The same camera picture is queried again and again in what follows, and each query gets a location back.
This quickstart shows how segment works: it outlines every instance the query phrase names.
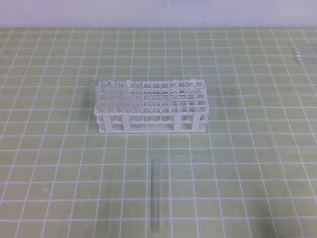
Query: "cutting mat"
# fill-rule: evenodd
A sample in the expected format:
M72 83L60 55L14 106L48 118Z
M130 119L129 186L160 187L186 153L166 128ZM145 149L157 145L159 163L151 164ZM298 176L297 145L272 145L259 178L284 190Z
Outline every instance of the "cutting mat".
M0 29L1 237L316 236L317 67L288 46L307 42L315 28ZM207 133L98 134L89 80L191 78Z

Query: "white grid line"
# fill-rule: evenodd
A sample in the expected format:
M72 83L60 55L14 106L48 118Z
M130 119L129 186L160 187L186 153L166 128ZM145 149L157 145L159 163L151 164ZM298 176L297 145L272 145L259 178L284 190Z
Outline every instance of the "white grid line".
M312 196L308 196L308 197L294 197L294 196L286 196L286 197L269 197L269 200L287 200L287 199L291 199L291 197L295 198L295 199L303 199L303 200L310 200L310 199L314 199L314 197ZM161 197L161 200L193 200L192 197ZM197 200L237 200L237 201L242 201L241 197L197 197ZM150 201L150 198L124 198L123 201ZM245 200L265 200L267 201L266 197L245 197ZM12 203L12 202L16 202L16 203L23 203L24 200L5 200L3 201L3 203ZM27 200L28 202L47 202L48 199L30 199ZM74 201L73 199L52 199L51 201L53 202L72 202ZM98 201L122 201L122 198L86 198L86 199L75 199L75 201L78 202L98 202Z

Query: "test tube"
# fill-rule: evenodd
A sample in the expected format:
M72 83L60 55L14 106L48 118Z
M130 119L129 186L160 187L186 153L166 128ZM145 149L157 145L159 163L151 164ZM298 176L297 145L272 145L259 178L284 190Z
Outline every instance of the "test tube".
M103 112L108 112L108 109L107 109L107 105L108 105L108 95L109 95L109 84L108 84L108 81L101 81L101 90L102 90L102 93L103 93L103 102L104 102L104 105L103 105Z
M134 113L142 112L142 82L134 81ZM136 120L142 120L142 116L137 116Z
M126 95L126 82L119 81L118 91L116 94L116 101L115 101L115 109L116 109L116 112L118 113L124 112L125 95Z
M150 229L152 232L159 232L159 163L151 162L151 220Z
M115 80L110 80L108 82L108 96L107 96L107 112L113 113L115 109L115 100L117 94L117 82Z

